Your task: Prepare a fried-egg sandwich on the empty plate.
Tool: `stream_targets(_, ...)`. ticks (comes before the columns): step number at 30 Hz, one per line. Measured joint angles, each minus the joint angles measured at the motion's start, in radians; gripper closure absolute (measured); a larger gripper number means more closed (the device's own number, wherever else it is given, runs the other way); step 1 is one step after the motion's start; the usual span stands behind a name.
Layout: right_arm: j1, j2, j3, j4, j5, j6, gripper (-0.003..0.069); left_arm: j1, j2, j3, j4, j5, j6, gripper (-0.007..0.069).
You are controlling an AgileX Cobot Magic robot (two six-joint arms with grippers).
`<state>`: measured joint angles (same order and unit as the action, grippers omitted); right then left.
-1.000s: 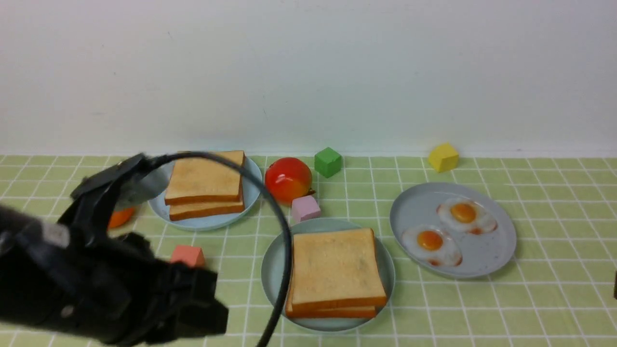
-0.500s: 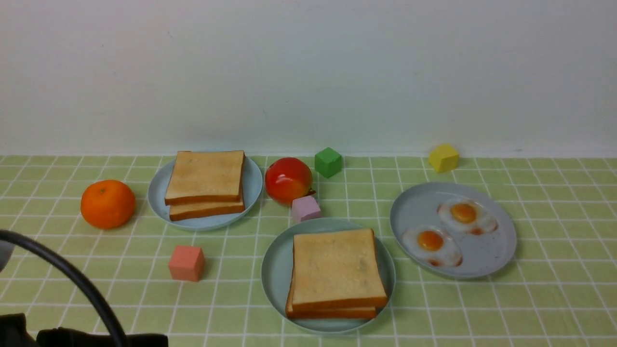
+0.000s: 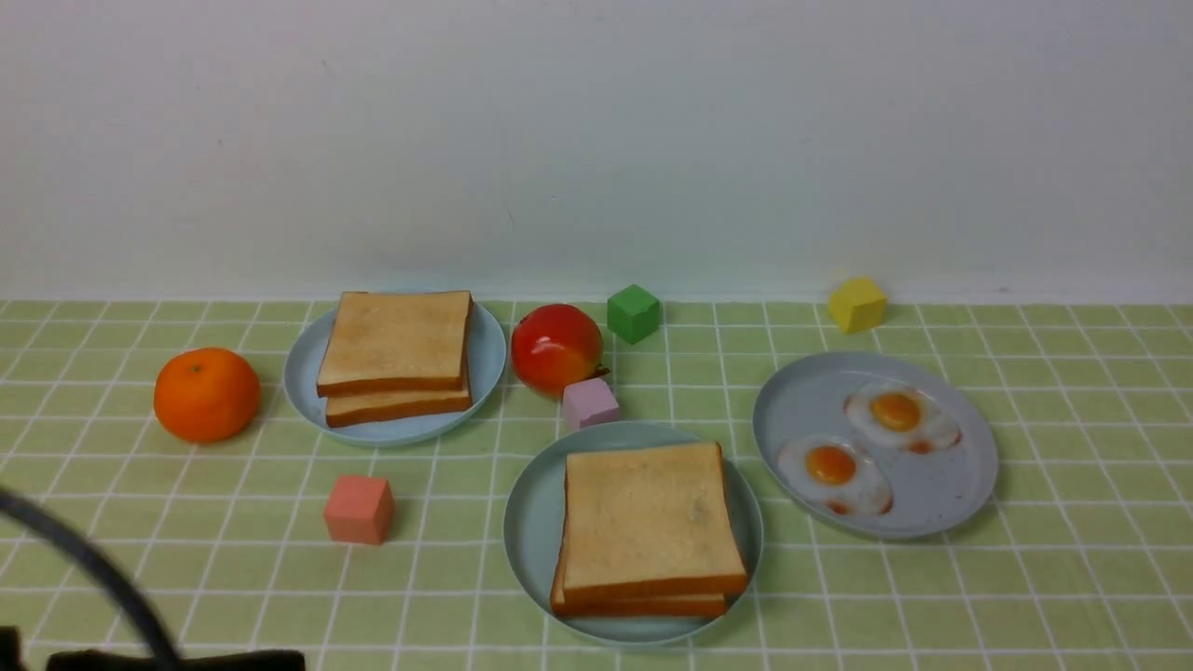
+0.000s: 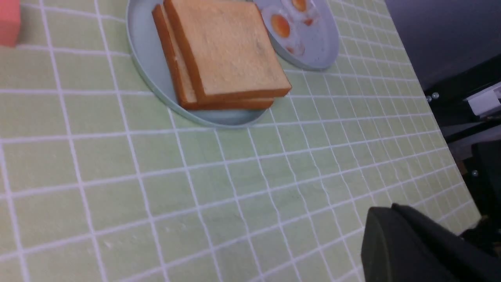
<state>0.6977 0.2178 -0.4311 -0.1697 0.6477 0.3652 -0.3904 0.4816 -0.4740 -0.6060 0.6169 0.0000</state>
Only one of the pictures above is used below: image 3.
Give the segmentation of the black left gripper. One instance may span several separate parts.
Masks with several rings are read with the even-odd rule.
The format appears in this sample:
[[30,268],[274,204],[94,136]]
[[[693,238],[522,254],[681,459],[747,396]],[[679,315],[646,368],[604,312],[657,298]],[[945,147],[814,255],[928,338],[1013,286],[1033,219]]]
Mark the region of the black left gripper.
[[47,670],[305,670],[298,650],[253,650],[214,657],[131,657],[105,650],[66,650],[47,658]]

